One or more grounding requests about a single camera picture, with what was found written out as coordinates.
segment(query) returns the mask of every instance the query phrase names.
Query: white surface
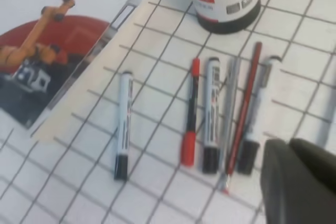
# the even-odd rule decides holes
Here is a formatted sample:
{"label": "white surface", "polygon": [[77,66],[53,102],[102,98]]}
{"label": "white surface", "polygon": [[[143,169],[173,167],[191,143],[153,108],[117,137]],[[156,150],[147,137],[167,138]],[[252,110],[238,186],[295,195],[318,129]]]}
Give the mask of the white surface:
{"label": "white surface", "polygon": [[[175,0],[165,1],[172,6],[175,4]],[[281,8],[293,11],[291,8],[296,2],[293,0]],[[129,22],[81,75],[57,105],[52,117],[40,128],[37,138],[41,141],[36,146],[17,129],[11,133],[12,121],[0,113],[0,164],[9,164],[0,165],[0,193],[5,191],[0,201],[0,220],[5,218],[10,224],[20,223],[22,219],[28,224],[39,224],[40,220],[54,224],[60,219],[65,224],[189,224],[202,219],[206,224],[222,224],[223,220],[230,224],[252,224],[256,217],[253,224],[265,223],[264,214],[258,212],[261,194],[257,170],[248,178],[234,174],[229,195],[218,191],[212,195],[218,176],[204,176],[200,172],[203,152],[200,143],[196,143],[195,167],[188,169],[179,165],[191,83],[187,71],[192,58],[198,54],[202,74],[205,74],[209,57],[220,58],[221,81],[225,79],[228,61],[232,57],[242,57],[235,107],[237,119],[254,44],[262,41],[260,63],[270,55],[278,55],[284,60],[281,72],[284,82],[271,105],[270,113],[275,116],[267,120],[265,132],[286,141],[294,135],[316,144],[325,141],[323,138],[328,135],[334,109],[332,103],[335,103],[336,56],[331,58],[336,45],[335,25],[305,17],[296,32],[301,16],[266,7],[257,23],[257,31],[251,26],[249,31],[237,34],[211,35],[207,41],[209,33],[200,28],[192,14],[182,19],[182,12],[166,7],[161,10],[174,14],[169,17],[174,24],[178,20],[174,28],[163,24],[167,14],[161,18],[154,16],[151,24],[168,34],[134,25],[145,25],[155,8],[146,1],[134,11]],[[133,49],[137,52],[129,52],[127,48],[134,43]],[[118,114],[121,69],[133,70],[136,79],[129,152],[130,181],[126,186],[113,180],[116,138],[112,133],[118,123],[114,116]],[[204,80],[201,77],[197,109],[199,141],[203,139]],[[220,100],[224,97],[225,88],[220,93]],[[53,141],[55,136],[63,144]],[[260,141],[255,164],[258,168],[268,138],[264,135]],[[28,153],[29,157],[20,168]],[[48,173],[51,173],[50,178],[42,184]],[[7,188],[15,176],[13,185]],[[37,203],[28,210],[36,194],[39,195]]]}

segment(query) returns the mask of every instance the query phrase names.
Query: pen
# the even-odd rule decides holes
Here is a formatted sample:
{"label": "pen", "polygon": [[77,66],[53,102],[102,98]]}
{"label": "pen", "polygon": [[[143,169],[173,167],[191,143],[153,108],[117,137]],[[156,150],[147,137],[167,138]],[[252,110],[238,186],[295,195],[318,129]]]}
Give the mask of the pen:
{"label": "pen", "polygon": [[216,174],[218,171],[219,76],[219,59],[210,58],[207,65],[205,94],[205,136],[203,152],[203,173],[205,174]]}
{"label": "pen", "polygon": [[120,80],[118,148],[114,167],[114,179],[116,180],[127,180],[132,91],[133,75],[126,71],[121,75]]}
{"label": "pen", "polygon": [[219,181],[218,189],[223,190],[226,183],[226,167],[227,167],[227,157],[229,155],[229,149],[231,144],[231,128],[232,120],[235,110],[236,102],[236,90],[238,87],[238,76],[239,76],[240,58],[234,58],[229,67],[226,85],[226,95],[224,104],[224,125],[223,125],[223,136],[219,148],[219,171],[221,173],[221,178]]}
{"label": "pen", "polygon": [[248,111],[248,105],[250,103],[251,95],[252,95],[252,89],[253,89],[253,84],[254,80],[256,77],[257,73],[257,68],[258,68],[258,63],[259,63],[259,58],[260,58],[260,53],[261,53],[261,48],[262,48],[262,43],[258,42],[256,44],[256,49],[254,53],[254,57],[252,60],[252,65],[251,65],[251,70],[250,74],[248,77],[248,82],[247,82],[247,88],[245,91],[244,95],[244,100],[243,100],[243,105],[240,111],[240,116],[239,116],[239,121],[236,129],[236,134],[235,138],[232,144],[232,149],[228,161],[228,166],[227,166],[227,181],[226,181],[226,188],[225,191],[228,190],[228,186],[230,183],[230,178],[235,170],[235,165],[236,165],[236,159],[237,159],[237,154],[238,154],[238,149],[240,145],[240,140],[242,139],[242,134],[243,134],[243,129],[246,121],[246,116],[247,116],[247,111]]}
{"label": "pen", "polygon": [[326,150],[336,155],[336,108],[334,109],[334,116],[329,129]]}
{"label": "pen", "polygon": [[281,58],[278,56],[271,56],[266,61],[266,71],[257,98],[253,104],[251,122],[240,149],[240,157],[237,166],[237,171],[239,173],[246,175],[252,173],[260,146],[259,139],[264,132],[267,111],[269,110],[275,89],[277,88],[276,80],[279,77],[280,65]]}
{"label": "pen", "polygon": [[181,164],[185,166],[194,165],[195,142],[196,142],[196,113],[198,97],[198,80],[200,75],[200,59],[193,60],[191,75],[193,78],[192,89],[189,98],[188,118],[186,133],[182,142]]}

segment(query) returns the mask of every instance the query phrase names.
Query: white marker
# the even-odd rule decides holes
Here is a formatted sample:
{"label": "white marker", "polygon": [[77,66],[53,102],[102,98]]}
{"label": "white marker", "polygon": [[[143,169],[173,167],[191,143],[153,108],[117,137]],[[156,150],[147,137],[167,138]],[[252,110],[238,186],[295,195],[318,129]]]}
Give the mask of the white marker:
{"label": "white marker", "polygon": [[130,143],[133,75],[124,72],[120,80],[118,149],[115,157],[114,179],[127,180]]}
{"label": "white marker", "polygon": [[216,174],[219,165],[219,86],[220,63],[218,58],[210,58],[207,65],[205,94],[205,135],[203,153],[203,173]]}
{"label": "white marker", "polygon": [[244,136],[240,150],[240,158],[237,167],[239,173],[250,175],[253,170],[259,139],[265,131],[265,122],[268,120],[267,111],[277,89],[276,80],[279,77],[281,58],[271,56],[266,62],[266,72],[263,76],[261,87],[253,104],[251,122]]}
{"label": "white marker", "polygon": [[329,129],[326,150],[336,155],[336,108],[334,110],[334,117]]}

